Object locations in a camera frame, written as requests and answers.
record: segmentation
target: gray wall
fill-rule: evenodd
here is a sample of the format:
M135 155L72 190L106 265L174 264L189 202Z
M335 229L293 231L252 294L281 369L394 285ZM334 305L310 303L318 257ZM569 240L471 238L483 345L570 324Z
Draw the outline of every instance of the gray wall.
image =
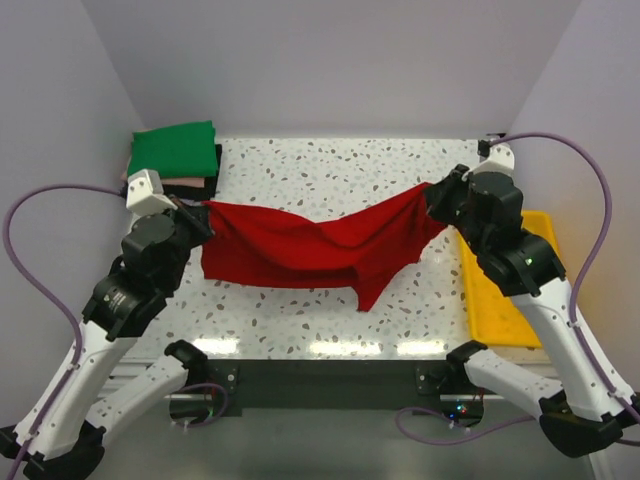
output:
M141 123L83 6L0 2L0 205L53 182L117 186ZM19 255L79 314L117 251L124 206L58 192L24 205ZM71 329L0 254L0 425L20 420L71 344ZM9 463L0 459L0 474Z
M579 0L83 0L148 127L506 130Z
M611 183L611 233L580 295L587 321L614 365L640 390L638 272L640 201L640 3L583 0L512 131L543 129L579 141ZM571 151L540 140L514 143L516 179L529 207L547 210L569 274L577 274L602 220L602 194ZM640 428L635 427L640 438ZM637 478L637 449L612 447L618 479Z

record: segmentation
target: terrazzo table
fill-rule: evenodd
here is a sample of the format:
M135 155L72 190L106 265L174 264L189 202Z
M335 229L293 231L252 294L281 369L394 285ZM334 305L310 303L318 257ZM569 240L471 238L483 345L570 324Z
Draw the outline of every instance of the terrazzo table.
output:
M335 219L415 186L458 163L478 163L476 140L218 139L216 200ZM449 228L404 268L370 312L350 288L271 289L204 280L194 250L180 289L114 372L130 377L177 339L210 358L442 359L470 339L456 233ZM519 364L543 351L498 348Z

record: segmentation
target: yellow tray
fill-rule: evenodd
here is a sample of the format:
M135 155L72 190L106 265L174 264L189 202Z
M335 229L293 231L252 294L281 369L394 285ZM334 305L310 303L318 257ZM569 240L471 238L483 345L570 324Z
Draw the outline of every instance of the yellow tray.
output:
M522 217L524 228L547 240L558 254L551 217L536 211L523 211ZM529 323L511 300L503 297L498 287L485 277L476 263L475 255L462 237L458 237L471 338L488 345L542 347Z

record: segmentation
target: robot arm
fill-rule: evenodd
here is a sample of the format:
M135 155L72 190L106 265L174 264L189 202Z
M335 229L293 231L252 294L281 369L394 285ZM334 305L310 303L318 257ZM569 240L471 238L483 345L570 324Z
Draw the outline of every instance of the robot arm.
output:
M213 235L206 208L185 207L162 195L156 172L143 170L129 179L127 208L141 218L82 312L84 344L78 360L73 364L74 344L34 409L15 427L0 429L0 453L16 458L26 449L27 478L87 478L108 441L150 405L183 387L190 375L204 371L206 355L179 341L145 373L94 404L113 368L178 289L191 249ZM47 405L64 375L69 380ZM31 426L43 410L32 435Z
M578 311L577 323L570 321L571 286L564 267L548 242L522 228L522 192L513 185L508 169L469 171L458 165L427 188L425 196L429 215L460 232L485 275L527 318L562 383L506 362L478 342L462 345L447 360L473 384L537 418L549 440L568 456L592 453L618 440L633 420L609 394L580 344L576 327L609 375L616 396L636 411L640 402L612 367L582 314Z

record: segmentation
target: green cloth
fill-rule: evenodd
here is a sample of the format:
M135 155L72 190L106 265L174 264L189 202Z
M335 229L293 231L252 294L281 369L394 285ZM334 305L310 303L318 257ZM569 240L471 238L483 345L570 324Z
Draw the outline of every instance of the green cloth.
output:
M148 168L161 178L214 177L218 173L215 134L210 121L136 132L127 176Z

